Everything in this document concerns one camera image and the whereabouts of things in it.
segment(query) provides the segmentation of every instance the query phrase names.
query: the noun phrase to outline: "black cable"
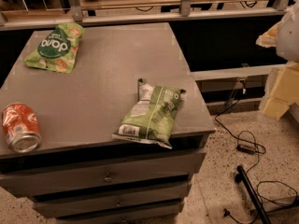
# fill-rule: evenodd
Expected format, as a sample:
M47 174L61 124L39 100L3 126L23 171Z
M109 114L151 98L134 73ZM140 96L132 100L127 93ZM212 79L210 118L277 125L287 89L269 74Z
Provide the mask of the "black cable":
M241 82L241 83L243 84L243 87L244 87L243 90L246 90L245 83L244 83L244 82ZM256 161L256 162L255 162L255 163L254 163L254 164L253 164L253 165L246 171L246 174L247 174L250 170L252 170L252 169L253 169L253 168L260 162L260 155L263 155L263 154L266 153L266 149L265 149L265 147L264 147L263 145L258 144L258 143L256 142L256 138L255 138L255 136L254 136L254 134L253 134L252 132L250 132L250 131L242 131L238 136L235 136L235 135L232 134L232 132L231 132L227 127L224 126L224 124L222 124L222 123L218 120L218 117L219 117L220 115L224 114L226 111L228 111L228 110L230 110L231 108L233 108L236 104L239 103L239 101L240 101L240 99L237 100L237 101L236 101L235 103L233 103L232 105L230 105L229 107L227 107L226 109L224 109L222 112L220 112L220 113L215 117L215 120L220 124L220 126L221 126L224 130L226 130L226 131L227 131L227 132L228 132L234 139L237 140L237 144L239 144L240 141L243 141L243 142L247 142L247 143L250 143L250 144L253 144L253 145L254 145L254 147L255 147L255 152L256 152L257 155L258 155L258 160L257 160L257 161ZM250 140L247 140L247 139L240 138L240 136L241 136L242 133L249 133L249 134L252 136L253 141L250 141ZM292 202L291 204L285 204L285 203L280 203L280 202L278 202L278 201L276 201L276 200L270 200L270 199L265 198L263 195L261 195L261 194L259 193L259 187L260 187L261 184L264 184L264 183L279 183L279 184L282 184L282 185L288 187L289 189L293 190L294 193L295 193L293 202ZM285 183L283 183L283 182L280 182L280 181L261 181L261 182L259 182L259 184L258 184L257 187L256 187L256 192L257 192L257 195L259 196L259 198L261 199L261 203L263 203L263 199L265 199L265 200L267 200L267 201L270 202L270 203L276 204L276 205L281 206L281 207L284 207L284 208L294 206L294 205L297 203L297 196L298 196L297 191L296 191L294 188L292 188L291 186L289 186L289 185L287 185L287 184L285 184ZM234 221L235 221L236 223L238 223L238 224L253 224L253 223L256 221L258 215L257 215L251 222L249 222L249 223L246 223L246 222L240 222L240 221L238 221L237 219L235 219L235 218L231 215L231 213L230 213L228 210L224 209L224 217L230 217L232 220L234 220Z
M235 219L231 215L230 211L228 211L227 209L224 209L224 217L230 217L232 220L234 220L238 224L253 224L256 221L256 219L257 219L258 216L259 215L256 215L255 218L251 222L241 222L241 221L238 221L237 219Z
M253 8L254 6L257 5L257 2L256 2L256 1L253 2L253 3L251 3L251 4L249 4L249 2L244 2L244 3L245 3L245 5L243 5L243 2L240 2L241 6L242 6L243 8L246 8L246 7L248 7L248 8Z
M246 139L240 138L239 136L235 136L235 135L232 134L232 132L231 132L228 128L226 128L226 127L225 127L225 126L218 120L218 117L219 117L220 115L222 115L222 114L225 113L227 110L229 110L229 109L231 109L232 107L234 107L236 104L239 103L239 101L240 101L240 99L237 100L237 101L236 101L235 103L233 103L232 105L230 105L228 108L224 109L222 112L220 112L220 114L218 114L218 115L215 117L215 120L220 124L220 126L221 126L224 130L226 130L226 131L227 131L227 132L228 132L234 139L236 139L237 142L239 142L239 141L243 141L243 142L246 142L246 143L249 143L249 144L253 144L253 145L256 146L256 147L261 147L261 148L263 149L263 152L261 152L261 151L257 148L258 153L260 153L260 154L265 154L265 152L266 152L265 147L262 146L261 144L256 143L256 142L255 142L255 137L254 137L254 142L252 142L252 141L250 141L250 140L246 140Z
M293 199L292 203L291 204L281 203L281 202L279 202L277 200L271 200L271 199L268 199L268 198L264 197L263 195L261 195L260 192L259 192L259 187L260 187L261 184L265 184L265 183L268 183L268 184L269 183L270 184L271 183L272 184L279 183L279 184L284 185L284 186L288 187L289 189L293 190L293 192L294 192L295 195L294 195L294 199ZM280 207L284 207L284 208L288 208L288 207L294 206L296 204L296 202L297 202L297 196L298 196L298 192L296 191L296 189L294 189L291 186L287 185L286 183L283 183L283 182L280 182L280 181L261 181L261 182L259 182L259 184L256 187L256 193L258 194L258 196L260 196L261 198L267 200L268 202L273 203L275 205L278 205Z
M153 7L150 7L149 9L140 9L139 7L136 7L136 9L138 10L138 11L143 11L143 12L147 12L147 11L151 11L152 9L153 9Z

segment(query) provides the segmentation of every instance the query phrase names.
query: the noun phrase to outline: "can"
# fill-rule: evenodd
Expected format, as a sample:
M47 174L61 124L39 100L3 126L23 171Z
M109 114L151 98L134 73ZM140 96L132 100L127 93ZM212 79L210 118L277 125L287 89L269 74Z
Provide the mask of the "can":
M15 152L30 152L41 143L36 114L23 103L13 103L5 108L2 128L8 147Z

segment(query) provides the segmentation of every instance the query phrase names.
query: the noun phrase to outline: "cabinet top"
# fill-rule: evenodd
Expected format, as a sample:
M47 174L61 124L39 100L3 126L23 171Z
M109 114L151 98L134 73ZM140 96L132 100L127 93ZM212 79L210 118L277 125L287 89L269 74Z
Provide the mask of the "cabinet top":
M70 74L24 63L23 58L49 33L33 33L0 90L1 112L15 102L36 112L43 141L31 155L125 142L111 135L137 102L139 78L187 91L172 137L214 132L213 120L167 23L86 28ZM18 155L8 149L0 132L0 158Z

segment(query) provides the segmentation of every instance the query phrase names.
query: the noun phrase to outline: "green chip bag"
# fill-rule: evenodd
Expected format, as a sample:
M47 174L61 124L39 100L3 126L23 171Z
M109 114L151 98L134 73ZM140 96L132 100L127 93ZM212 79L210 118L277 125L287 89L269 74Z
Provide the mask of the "green chip bag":
M138 81L138 103L126 114L112 137L172 148L169 138L178 111L180 95L185 90L151 86Z
M24 61L34 68L70 73L75 64L78 43L83 34L83 27L74 22L60 24L33 53L25 57Z

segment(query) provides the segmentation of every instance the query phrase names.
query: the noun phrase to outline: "terrazzo floor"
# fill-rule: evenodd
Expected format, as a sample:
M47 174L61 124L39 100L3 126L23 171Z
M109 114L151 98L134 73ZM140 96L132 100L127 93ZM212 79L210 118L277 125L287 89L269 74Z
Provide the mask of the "terrazzo floor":
M259 182L277 180L299 191L299 124L287 113L280 121L263 118L258 111L221 115L219 120L238 135L242 131L254 134L256 142L266 148L260 162L249 172L252 186ZM135 224L231 224L230 217L223 217L224 208L240 222L249 223L253 205L244 185L235 183L236 166L242 164L248 170L258 159L257 155L240 153L236 140L215 122L217 131L209 136L206 158L201 170L192 179L192 188L185 198L184 208L176 216L156 217L137 221ZM242 138L252 140L243 133ZM263 184L263 196L279 199L294 192L278 184ZM26 198L16 199L0 189L1 224L55 224L53 218L43 218L31 209ZM299 223L299 208L276 211L269 214L272 224Z

